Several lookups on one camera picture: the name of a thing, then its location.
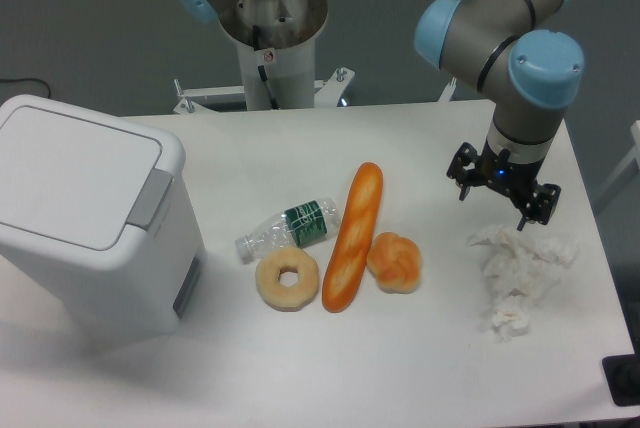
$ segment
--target white table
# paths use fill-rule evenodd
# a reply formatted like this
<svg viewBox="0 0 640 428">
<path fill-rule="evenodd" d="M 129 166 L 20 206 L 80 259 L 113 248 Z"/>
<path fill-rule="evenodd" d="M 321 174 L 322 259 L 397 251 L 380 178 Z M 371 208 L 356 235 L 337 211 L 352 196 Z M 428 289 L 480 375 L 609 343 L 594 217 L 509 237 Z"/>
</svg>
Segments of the white table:
<svg viewBox="0 0 640 428">
<path fill-rule="evenodd" d="M 632 347 L 564 126 L 539 176 L 562 187 L 558 209 L 525 229 L 576 234 L 579 258 L 530 334 L 497 344 L 488 329 L 486 252 L 466 239 L 520 215 L 485 188 L 458 201 L 445 172 L 463 141 L 482 147 L 491 113 L 460 102 L 139 118 L 182 139 L 209 252 L 183 323 L 172 336 L 92 341 L 2 261 L 0 426 L 446 428 L 640 414 L 613 404 L 601 368 Z M 315 197 L 343 207 L 367 160 L 385 174 L 377 232 L 418 243 L 422 285 L 388 295 L 367 272 L 341 314 L 319 299 L 269 308 L 234 239 Z M 308 250 L 321 271 L 333 244 Z"/>
</svg>

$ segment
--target white tissue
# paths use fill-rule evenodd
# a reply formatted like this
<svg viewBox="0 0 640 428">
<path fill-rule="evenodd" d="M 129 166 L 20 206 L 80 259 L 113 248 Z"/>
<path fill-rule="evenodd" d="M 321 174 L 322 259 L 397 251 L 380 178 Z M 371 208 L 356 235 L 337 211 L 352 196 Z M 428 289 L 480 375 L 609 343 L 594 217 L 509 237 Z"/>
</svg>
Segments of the white tissue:
<svg viewBox="0 0 640 428">
<path fill-rule="evenodd" d="M 531 239 L 511 226 L 489 226 L 469 239 L 470 246 L 491 247 L 484 266 L 493 296 L 491 322 L 498 341 L 529 331 L 529 310 L 562 280 L 578 254 L 576 242 Z"/>
</svg>

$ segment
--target gray floor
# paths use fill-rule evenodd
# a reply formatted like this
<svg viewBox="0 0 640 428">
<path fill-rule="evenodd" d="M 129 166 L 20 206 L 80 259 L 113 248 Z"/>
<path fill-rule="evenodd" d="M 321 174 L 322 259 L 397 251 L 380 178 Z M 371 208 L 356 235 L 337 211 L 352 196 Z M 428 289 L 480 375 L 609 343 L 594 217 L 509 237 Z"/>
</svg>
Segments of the gray floor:
<svg viewBox="0 0 640 428">
<path fill-rule="evenodd" d="M 449 77 L 412 47 L 432 1 L 329 0 L 317 77 L 338 66 L 356 71 L 354 104 L 434 101 Z M 572 0 L 544 27 L 568 33 L 586 54 L 567 125 L 593 195 L 631 148 L 629 127 L 640 119 L 640 0 Z M 115 115 L 169 113 L 173 78 L 183 88 L 240 84 L 220 29 L 191 20 L 175 0 L 0 0 L 0 78 L 23 76 L 47 80 L 56 99 Z M 33 84 L 0 85 L 0 102 L 21 92 L 43 93 Z M 457 96 L 476 97 L 464 87 Z M 640 302 L 638 213 L 640 177 L 597 218 L 625 307 Z"/>
</svg>

